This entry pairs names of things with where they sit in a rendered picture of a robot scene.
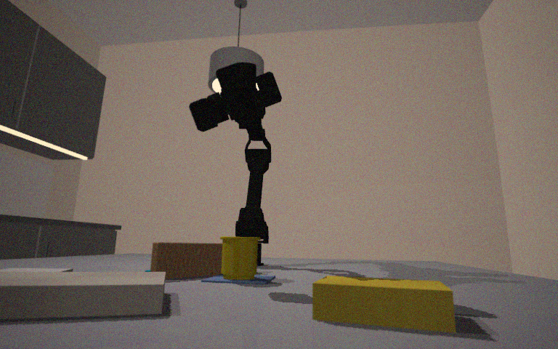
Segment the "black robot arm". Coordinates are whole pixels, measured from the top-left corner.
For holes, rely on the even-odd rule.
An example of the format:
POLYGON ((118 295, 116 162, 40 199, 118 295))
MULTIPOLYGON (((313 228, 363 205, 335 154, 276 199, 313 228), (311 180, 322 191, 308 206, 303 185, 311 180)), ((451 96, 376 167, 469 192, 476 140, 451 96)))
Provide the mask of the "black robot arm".
MULTIPOLYGON (((252 63, 234 63, 216 71, 216 77, 221 87, 222 94, 239 87, 239 83, 252 79, 256 87, 256 65, 252 63)), ((239 129, 246 129, 248 142, 245 148, 245 157, 250 171, 246 207, 240 209, 238 221, 235 224, 235 237, 256 237, 263 239, 258 243, 269 243, 268 226, 264 221, 261 207, 263 174, 269 169, 271 163, 271 144, 265 137, 262 128, 262 119, 265 115, 265 106, 260 96, 262 106, 254 109, 255 115, 237 121, 239 129), (263 141, 267 149, 248 149, 251 141, 263 141)))

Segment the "cyan square pad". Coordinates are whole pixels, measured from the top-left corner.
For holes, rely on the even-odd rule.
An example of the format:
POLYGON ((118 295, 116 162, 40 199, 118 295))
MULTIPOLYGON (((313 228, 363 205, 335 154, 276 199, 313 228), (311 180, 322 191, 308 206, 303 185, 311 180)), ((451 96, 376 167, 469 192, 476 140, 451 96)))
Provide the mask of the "cyan square pad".
POLYGON ((212 276, 201 280, 201 282, 215 283, 234 283, 234 284, 267 284, 273 280, 275 276, 254 276, 252 279, 227 279, 223 278, 223 274, 212 276))

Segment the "brown rectangular block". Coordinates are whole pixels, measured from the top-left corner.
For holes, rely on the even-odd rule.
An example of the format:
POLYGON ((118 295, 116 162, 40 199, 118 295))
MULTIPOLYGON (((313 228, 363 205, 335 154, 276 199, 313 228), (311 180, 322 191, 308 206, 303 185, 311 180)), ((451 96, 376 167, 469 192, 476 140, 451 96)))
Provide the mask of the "brown rectangular block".
POLYGON ((153 242, 150 272, 165 278, 221 274, 222 244, 153 242))

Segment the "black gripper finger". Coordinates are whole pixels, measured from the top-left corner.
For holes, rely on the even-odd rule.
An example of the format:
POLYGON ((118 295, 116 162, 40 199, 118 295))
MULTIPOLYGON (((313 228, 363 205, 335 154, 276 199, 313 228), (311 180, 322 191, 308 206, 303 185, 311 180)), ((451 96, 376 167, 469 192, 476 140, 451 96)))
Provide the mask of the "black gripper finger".
POLYGON ((215 92, 214 94, 207 96, 206 99, 216 123, 221 123, 229 119, 219 92, 215 92))
POLYGON ((233 93, 249 111, 262 106, 262 102, 252 79, 239 83, 239 88, 233 89, 233 93))

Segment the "yellow rectangular block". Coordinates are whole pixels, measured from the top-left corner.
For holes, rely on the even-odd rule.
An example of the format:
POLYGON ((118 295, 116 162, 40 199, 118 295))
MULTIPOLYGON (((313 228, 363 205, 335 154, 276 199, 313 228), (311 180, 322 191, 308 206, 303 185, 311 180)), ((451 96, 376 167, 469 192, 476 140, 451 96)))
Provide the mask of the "yellow rectangular block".
POLYGON ((312 283, 313 320, 455 332, 453 291, 440 281, 326 276, 312 283))

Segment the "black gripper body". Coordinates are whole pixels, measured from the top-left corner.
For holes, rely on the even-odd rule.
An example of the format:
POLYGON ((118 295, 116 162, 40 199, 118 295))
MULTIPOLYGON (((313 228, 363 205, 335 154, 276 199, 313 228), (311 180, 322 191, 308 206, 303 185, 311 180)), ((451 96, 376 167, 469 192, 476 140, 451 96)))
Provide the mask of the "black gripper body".
MULTIPOLYGON (((272 72, 268 71, 266 73, 258 75, 255 78, 255 81, 259 88, 259 90, 257 88, 256 90, 259 97, 262 96, 265 107, 279 103, 281 101, 282 97, 272 72)), ((247 119, 250 116, 255 115, 254 110, 249 111, 236 98, 232 90, 222 94, 222 102, 225 106, 225 110, 227 111, 227 115, 230 115, 230 119, 235 120, 235 122, 242 119, 247 119)), ((218 123, 214 121, 206 98, 201 98, 192 102, 189 109, 193 116, 193 120, 195 122, 197 130, 205 132, 206 130, 218 126, 218 123)))

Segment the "yellow cup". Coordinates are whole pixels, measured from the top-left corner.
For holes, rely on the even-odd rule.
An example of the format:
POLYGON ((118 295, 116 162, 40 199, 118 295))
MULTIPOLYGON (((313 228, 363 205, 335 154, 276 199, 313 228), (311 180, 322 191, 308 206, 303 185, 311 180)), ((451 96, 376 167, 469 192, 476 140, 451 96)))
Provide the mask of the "yellow cup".
POLYGON ((258 240, 256 237, 220 237, 222 239, 223 278, 252 279, 256 275, 258 240))

